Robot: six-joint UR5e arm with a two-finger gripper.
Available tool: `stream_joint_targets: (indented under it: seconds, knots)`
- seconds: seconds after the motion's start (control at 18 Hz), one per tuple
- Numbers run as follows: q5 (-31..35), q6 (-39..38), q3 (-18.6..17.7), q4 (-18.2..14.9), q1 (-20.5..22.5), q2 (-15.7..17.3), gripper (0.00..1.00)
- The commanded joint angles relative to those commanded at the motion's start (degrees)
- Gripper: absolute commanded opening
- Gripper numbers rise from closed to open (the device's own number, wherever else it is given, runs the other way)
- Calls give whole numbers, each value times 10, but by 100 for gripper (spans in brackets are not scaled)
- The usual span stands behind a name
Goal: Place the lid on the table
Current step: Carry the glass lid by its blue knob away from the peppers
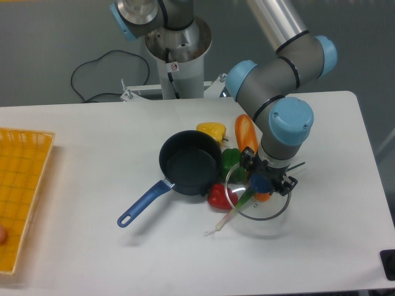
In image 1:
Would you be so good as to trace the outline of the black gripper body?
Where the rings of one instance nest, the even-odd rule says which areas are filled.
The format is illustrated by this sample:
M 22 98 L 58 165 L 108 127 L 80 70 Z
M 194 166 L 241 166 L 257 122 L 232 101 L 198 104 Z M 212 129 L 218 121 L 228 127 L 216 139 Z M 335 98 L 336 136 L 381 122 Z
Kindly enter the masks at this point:
M 250 171 L 249 183 L 255 192 L 276 192 L 275 182 L 285 174 L 289 165 L 283 168 L 274 168 L 268 165 L 267 160 L 255 156 L 254 168 Z

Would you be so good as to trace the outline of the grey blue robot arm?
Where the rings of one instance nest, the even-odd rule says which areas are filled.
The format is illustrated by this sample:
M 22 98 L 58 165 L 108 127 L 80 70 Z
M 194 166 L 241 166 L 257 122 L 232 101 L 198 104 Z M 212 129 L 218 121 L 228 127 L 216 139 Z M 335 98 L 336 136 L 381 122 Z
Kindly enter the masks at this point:
M 331 40 L 310 34 L 289 1 L 249 1 L 248 6 L 276 59 L 264 67 L 251 60 L 238 63 L 225 87 L 262 132 L 246 166 L 264 175 L 272 191 L 286 195 L 296 185 L 286 169 L 314 121 L 309 104 L 291 93 L 330 72 L 338 53 Z M 212 35 L 192 1 L 115 1 L 110 11 L 126 39 L 144 38 L 157 62 L 164 99 L 203 96 L 204 55 Z

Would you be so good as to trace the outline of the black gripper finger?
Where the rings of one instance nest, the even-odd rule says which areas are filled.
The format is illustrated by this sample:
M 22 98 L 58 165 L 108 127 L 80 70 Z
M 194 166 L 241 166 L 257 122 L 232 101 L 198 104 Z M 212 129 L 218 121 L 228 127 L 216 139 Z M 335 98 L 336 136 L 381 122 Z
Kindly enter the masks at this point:
M 252 148 L 246 147 L 240 155 L 239 165 L 246 171 L 251 171 L 254 168 L 255 153 Z
M 292 176 L 284 175 L 279 181 L 275 182 L 275 191 L 282 196 L 286 196 L 296 187 L 298 180 Z

